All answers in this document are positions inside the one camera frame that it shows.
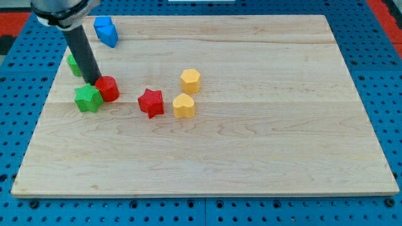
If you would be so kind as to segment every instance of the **yellow block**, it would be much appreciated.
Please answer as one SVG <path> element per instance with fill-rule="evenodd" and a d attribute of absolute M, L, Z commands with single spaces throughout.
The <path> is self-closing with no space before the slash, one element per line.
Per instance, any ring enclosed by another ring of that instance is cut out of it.
<path fill-rule="evenodd" d="M 180 94 L 173 100 L 173 113 L 176 118 L 192 118 L 195 115 L 194 100 L 187 94 Z"/>
<path fill-rule="evenodd" d="M 182 90 L 186 94 L 196 94 L 201 86 L 201 74 L 196 69 L 184 70 L 182 76 Z"/>

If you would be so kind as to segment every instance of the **wooden cutting board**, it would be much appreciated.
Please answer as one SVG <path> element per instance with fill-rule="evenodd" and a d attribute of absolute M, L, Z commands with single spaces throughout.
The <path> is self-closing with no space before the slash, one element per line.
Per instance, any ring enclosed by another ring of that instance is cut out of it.
<path fill-rule="evenodd" d="M 324 16 L 115 16 L 84 27 L 121 91 L 80 113 L 65 58 L 14 183 L 19 198 L 366 196 L 399 191 Z M 180 75 L 202 75 L 176 119 Z M 137 98 L 162 90 L 165 115 Z"/>

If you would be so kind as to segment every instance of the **blue block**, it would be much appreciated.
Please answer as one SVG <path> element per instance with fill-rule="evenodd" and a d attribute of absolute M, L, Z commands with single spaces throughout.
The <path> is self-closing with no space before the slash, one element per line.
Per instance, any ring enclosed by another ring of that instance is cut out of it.
<path fill-rule="evenodd" d="M 94 22 L 94 28 L 95 28 L 95 32 L 96 32 L 96 35 L 98 36 L 98 38 L 99 38 L 98 29 L 105 27 L 105 26 L 110 26 L 112 24 L 113 24 L 113 22 L 112 22 L 112 18 L 110 16 L 96 17 L 95 22 Z"/>
<path fill-rule="evenodd" d="M 97 33 L 101 42 L 107 44 L 111 48 L 114 48 L 116 46 L 119 37 L 114 25 L 97 28 Z"/>

